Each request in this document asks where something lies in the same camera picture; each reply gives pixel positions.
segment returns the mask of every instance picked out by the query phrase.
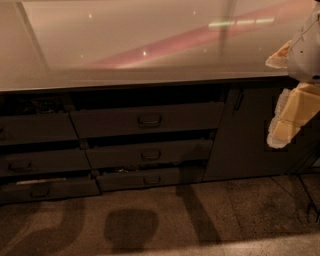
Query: drawer handle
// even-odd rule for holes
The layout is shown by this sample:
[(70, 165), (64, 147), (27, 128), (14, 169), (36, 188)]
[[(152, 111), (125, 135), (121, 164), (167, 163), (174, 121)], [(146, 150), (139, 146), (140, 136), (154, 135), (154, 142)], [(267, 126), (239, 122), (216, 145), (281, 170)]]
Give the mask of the drawer handle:
[(31, 198), (45, 198), (45, 197), (48, 197), (49, 196), (49, 189), (45, 190), (45, 191), (32, 191), (30, 193), (30, 197)]
[(161, 115), (142, 115), (138, 118), (140, 128), (157, 128), (161, 124)]
[(161, 157), (161, 151), (148, 151), (148, 152), (142, 152), (141, 153), (141, 159), (143, 161), (155, 161), (159, 160)]
[(30, 172), (32, 171), (31, 161), (12, 162), (8, 166), (9, 171), (13, 172)]
[(156, 180), (147, 180), (146, 178), (143, 178), (143, 182), (145, 185), (157, 185), (161, 181), (161, 177), (159, 176)]
[(49, 184), (34, 184), (30, 193), (31, 198), (44, 198), (49, 196)]

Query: dark drawer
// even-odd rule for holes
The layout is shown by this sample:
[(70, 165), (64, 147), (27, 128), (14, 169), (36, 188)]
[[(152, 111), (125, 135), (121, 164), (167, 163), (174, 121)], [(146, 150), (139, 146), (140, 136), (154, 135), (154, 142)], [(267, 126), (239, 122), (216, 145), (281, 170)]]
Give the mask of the dark drawer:
[(190, 140), (88, 149), (92, 168), (208, 159), (211, 140)]
[(84, 151), (76, 149), (0, 157), (0, 177), (89, 169)]
[(217, 128), (222, 102), (71, 112), (80, 138)]
[(68, 114), (0, 117), (0, 145), (76, 140)]
[(0, 204), (99, 195), (94, 180), (71, 178), (66, 181), (0, 186)]
[(167, 168), (128, 173), (109, 173), (97, 177), (101, 191), (165, 186), (201, 182), (204, 169), (200, 167)]

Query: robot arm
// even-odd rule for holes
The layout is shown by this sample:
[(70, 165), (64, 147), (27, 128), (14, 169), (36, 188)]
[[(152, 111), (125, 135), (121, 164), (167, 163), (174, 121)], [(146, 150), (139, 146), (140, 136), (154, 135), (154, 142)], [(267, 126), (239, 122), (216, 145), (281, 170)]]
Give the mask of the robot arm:
[(300, 82), (320, 84), (319, 1), (311, 16), (293, 36), (288, 51), (289, 76)]
[(293, 39), (267, 60), (267, 65), (287, 68), (300, 81), (280, 95), (269, 127), (270, 147), (283, 148), (320, 111), (320, 3)]

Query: white countertop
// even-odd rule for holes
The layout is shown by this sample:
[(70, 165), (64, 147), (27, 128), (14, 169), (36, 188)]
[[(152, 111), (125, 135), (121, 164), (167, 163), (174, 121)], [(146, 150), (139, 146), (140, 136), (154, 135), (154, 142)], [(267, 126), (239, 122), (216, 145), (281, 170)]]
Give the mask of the white countertop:
[(313, 0), (0, 3), (0, 91), (283, 76)]

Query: countertop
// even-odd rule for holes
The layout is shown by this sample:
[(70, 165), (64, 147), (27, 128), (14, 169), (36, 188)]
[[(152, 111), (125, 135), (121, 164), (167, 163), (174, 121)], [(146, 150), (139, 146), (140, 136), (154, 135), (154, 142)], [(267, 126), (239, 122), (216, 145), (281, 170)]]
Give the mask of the countertop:
[(0, 91), (277, 77), (313, 0), (0, 3)]

